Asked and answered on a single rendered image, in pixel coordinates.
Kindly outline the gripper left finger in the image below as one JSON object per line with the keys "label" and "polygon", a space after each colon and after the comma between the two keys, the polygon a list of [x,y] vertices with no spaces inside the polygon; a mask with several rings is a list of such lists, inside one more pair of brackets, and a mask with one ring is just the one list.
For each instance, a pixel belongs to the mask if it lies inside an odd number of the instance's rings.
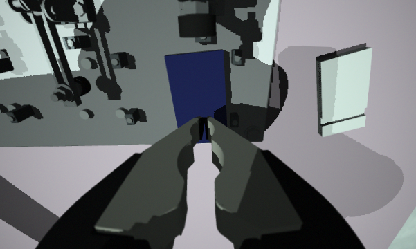
{"label": "gripper left finger", "polygon": [[193,118],[133,154],[81,196],[35,249],[128,249],[135,239],[173,249],[186,224],[188,169],[204,123]]}

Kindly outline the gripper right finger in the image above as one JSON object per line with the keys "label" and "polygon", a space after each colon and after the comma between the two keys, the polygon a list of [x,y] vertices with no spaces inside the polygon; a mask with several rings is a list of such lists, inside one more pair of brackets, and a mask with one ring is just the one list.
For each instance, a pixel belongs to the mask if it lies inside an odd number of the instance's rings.
{"label": "gripper right finger", "polygon": [[365,249],[337,209],[269,150],[205,117],[215,178],[217,230],[239,249]]}

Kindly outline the blue flat blank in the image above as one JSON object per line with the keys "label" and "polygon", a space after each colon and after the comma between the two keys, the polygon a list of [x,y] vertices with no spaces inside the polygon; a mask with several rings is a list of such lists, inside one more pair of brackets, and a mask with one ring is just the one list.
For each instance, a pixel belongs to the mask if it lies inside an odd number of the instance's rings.
{"label": "blue flat blank", "polygon": [[227,126],[224,50],[164,56],[177,127],[198,116]]}

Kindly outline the toggle clamp with red handle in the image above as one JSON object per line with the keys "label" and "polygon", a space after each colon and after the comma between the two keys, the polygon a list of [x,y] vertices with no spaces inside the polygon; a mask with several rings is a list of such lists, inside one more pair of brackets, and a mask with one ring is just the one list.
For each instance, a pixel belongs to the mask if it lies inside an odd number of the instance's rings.
{"label": "toggle clamp with red handle", "polygon": [[81,105],[80,96],[91,90],[91,84],[85,77],[73,78],[55,25],[97,22],[92,0],[6,0],[5,3],[35,28],[56,83],[51,100],[63,102],[65,107]]}

